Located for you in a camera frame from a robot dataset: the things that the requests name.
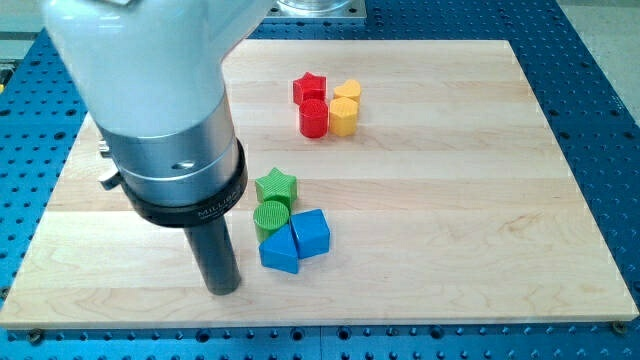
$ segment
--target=blue optical breadboard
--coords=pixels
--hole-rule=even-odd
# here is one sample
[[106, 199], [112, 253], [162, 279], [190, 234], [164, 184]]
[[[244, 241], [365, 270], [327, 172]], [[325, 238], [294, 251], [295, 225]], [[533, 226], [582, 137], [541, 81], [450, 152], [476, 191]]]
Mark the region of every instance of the blue optical breadboard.
[[[252, 37], [509, 40], [638, 303], [640, 130], [558, 5], [368, 0], [367, 14], [364, 24], [263, 24]], [[0, 95], [0, 306], [85, 114], [43, 32]], [[0, 360], [321, 358], [640, 359], [640, 321], [45, 333], [0, 329]]]

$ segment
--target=blue cube block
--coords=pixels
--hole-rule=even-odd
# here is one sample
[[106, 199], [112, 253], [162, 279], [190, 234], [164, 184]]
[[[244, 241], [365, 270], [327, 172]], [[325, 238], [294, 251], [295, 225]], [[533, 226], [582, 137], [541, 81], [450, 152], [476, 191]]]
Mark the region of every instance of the blue cube block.
[[331, 233], [322, 210], [316, 209], [291, 216], [291, 228], [300, 259], [329, 252]]
[[289, 224], [269, 236], [260, 244], [259, 250], [262, 266], [291, 274], [298, 273], [298, 251]]

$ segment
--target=yellow heart block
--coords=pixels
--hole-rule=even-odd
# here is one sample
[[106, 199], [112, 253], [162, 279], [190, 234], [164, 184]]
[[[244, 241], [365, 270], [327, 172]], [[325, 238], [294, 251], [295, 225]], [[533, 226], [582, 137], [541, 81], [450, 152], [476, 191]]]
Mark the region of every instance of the yellow heart block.
[[360, 104], [360, 94], [362, 93], [362, 88], [358, 80], [349, 79], [345, 81], [343, 85], [337, 86], [333, 89], [333, 98], [349, 98], [358, 104]]
[[338, 136], [353, 135], [358, 124], [358, 103], [348, 97], [331, 100], [329, 131]]

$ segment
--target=toy block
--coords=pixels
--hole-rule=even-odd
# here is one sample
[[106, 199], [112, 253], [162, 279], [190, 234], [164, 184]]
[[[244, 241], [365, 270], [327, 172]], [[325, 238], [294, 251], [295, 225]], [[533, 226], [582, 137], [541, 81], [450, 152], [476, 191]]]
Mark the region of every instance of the toy block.
[[329, 131], [338, 136], [353, 135], [358, 125], [358, 103], [347, 97], [331, 100]]
[[258, 242], [264, 242], [289, 221], [289, 210], [278, 201], [265, 201], [253, 212]]
[[327, 78], [307, 72], [293, 81], [293, 102], [302, 105], [308, 99], [324, 101], [327, 97]]
[[269, 175], [256, 179], [256, 195], [259, 202], [278, 201], [291, 213], [293, 202], [298, 198], [296, 177], [273, 168]]
[[289, 224], [281, 227], [260, 244], [258, 250], [262, 266], [292, 274], [298, 273], [298, 251]]
[[329, 252], [331, 232], [322, 210], [311, 210], [291, 216], [291, 229], [300, 259]]
[[300, 133], [316, 139], [327, 134], [329, 109], [324, 100], [309, 99], [302, 102], [299, 109]]
[[360, 83], [357, 80], [349, 79], [345, 81], [343, 85], [337, 86], [333, 89], [333, 98], [339, 99], [346, 97], [360, 104], [361, 93], [362, 87], [360, 86]]

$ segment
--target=green star block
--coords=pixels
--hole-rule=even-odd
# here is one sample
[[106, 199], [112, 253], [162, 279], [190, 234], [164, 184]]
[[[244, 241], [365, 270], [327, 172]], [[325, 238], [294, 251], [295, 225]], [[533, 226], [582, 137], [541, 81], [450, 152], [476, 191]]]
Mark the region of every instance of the green star block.
[[298, 198], [296, 177], [273, 168], [269, 175], [256, 179], [256, 194], [259, 202], [278, 201], [291, 213], [293, 202]]
[[278, 201], [265, 201], [253, 212], [258, 242], [262, 243], [289, 222], [289, 210]]

